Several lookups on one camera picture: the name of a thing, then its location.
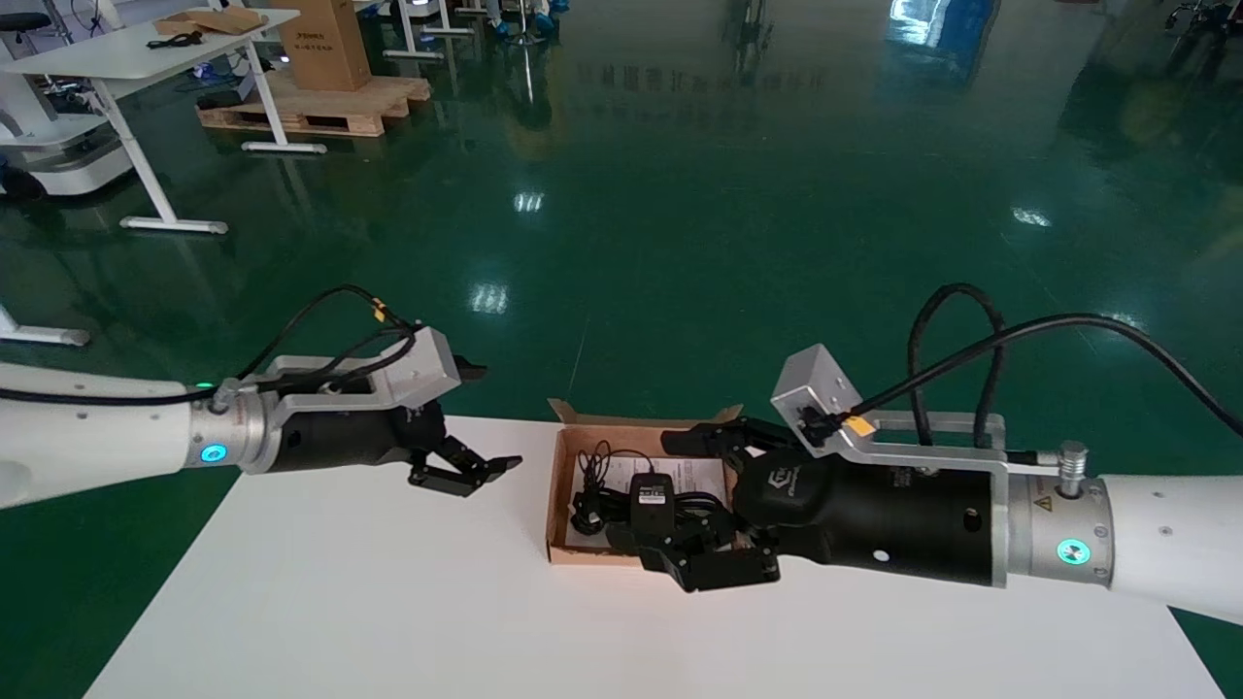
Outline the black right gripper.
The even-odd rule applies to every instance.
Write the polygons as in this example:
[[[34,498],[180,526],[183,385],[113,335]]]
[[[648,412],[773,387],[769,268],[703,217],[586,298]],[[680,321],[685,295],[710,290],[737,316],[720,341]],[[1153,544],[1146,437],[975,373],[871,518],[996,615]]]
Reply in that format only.
[[[982,471],[855,464],[808,456],[794,430],[755,417],[665,430],[671,456],[750,463],[733,488],[733,510],[763,544],[818,565],[993,585],[991,478]],[[701,522],[671,534],[636,534],[644,570],[666,573],[684,592],[776,583],[772,549],[720,549]]]

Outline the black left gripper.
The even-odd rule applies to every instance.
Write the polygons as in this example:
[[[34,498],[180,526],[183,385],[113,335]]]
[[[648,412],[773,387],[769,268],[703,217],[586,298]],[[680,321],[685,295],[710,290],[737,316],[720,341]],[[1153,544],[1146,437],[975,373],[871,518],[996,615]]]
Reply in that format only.
[[[462,382],[479,382],[488,367],[454,359]],[[411,409],[297,413],[281,432],[270,474],[352,465],[410,461],[413,488],[467,498],[522,464],[522,456],[484,459],[457,438],[449,437],[440,404]]]

